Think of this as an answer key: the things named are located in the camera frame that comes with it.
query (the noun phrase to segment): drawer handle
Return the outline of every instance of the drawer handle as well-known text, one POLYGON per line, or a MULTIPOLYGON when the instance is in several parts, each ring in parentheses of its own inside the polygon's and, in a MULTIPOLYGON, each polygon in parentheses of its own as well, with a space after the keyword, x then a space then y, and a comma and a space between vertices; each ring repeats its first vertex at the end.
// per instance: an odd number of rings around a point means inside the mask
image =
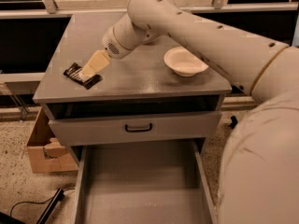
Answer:
POLYGON ((125 125, 124 129, 128 133, 142 133, 149 132, 152 130, 152 123, 149 124, 149 127, 129 127, 129 125, 125 125))

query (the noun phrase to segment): cardboard box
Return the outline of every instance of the cardboard box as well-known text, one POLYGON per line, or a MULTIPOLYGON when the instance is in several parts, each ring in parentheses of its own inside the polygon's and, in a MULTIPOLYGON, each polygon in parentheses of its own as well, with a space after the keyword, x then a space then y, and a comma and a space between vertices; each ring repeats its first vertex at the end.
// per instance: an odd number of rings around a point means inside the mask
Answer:
POLYGON ((40 109, 34 129, 27 142, 33 173, 74 171, 78 169, 66 147, 62 147, 49 126, 49 119, 40 109))

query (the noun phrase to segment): floor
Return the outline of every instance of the floor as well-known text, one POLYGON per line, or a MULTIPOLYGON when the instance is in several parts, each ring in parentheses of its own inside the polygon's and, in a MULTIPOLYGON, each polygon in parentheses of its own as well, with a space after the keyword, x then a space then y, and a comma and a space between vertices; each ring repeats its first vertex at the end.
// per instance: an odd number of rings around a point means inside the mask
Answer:
MULTIPOLYGON (((217 202, 218 176, 221 153, 232 129, 231 116, 242 120, 256 104, 245 96, 227 97, 222 107, 223 116, 215 135, 210 139, 203 157, 207 180, 214 203, 217 202)), ((0 212, 9 215, 11 207, 18 202, 44 202, 55 194, 57 189, 74 188, 77 172, 33 174, 25 144, 35 123, 39 107, 30 107, 26 121, 20 121, 17 108, 0 109, 0 212)), ((72 212, 74 191, 65 193, 65 198, 56 206, 47 223, 67 223, 72 212)), ((36 223, 45 204, 20 204, 12 216, 25 223, 36 223)))

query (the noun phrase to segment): white bowl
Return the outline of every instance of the white bowl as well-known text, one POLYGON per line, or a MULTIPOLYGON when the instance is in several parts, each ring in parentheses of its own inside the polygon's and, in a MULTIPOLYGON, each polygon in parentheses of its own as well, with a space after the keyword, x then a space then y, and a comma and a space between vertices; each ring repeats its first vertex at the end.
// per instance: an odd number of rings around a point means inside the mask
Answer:
POLYGON ((192 77, 205 71, 208 66, 183 47, 170 49, 164 61, 174 72, 182 77, 192 77))

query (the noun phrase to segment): open drawer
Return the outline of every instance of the open drawer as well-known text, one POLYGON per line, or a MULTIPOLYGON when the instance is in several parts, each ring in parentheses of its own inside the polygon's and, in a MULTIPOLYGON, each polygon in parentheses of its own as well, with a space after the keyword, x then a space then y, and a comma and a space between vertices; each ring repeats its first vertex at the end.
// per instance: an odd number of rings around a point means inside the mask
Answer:
POLYGON ((221 119, 220 111, 56 119, 49 125, 64 146, 209 137, 221 119))
POLYGON ((85 147, 71 223, 215 223, 193 140, 85 147))

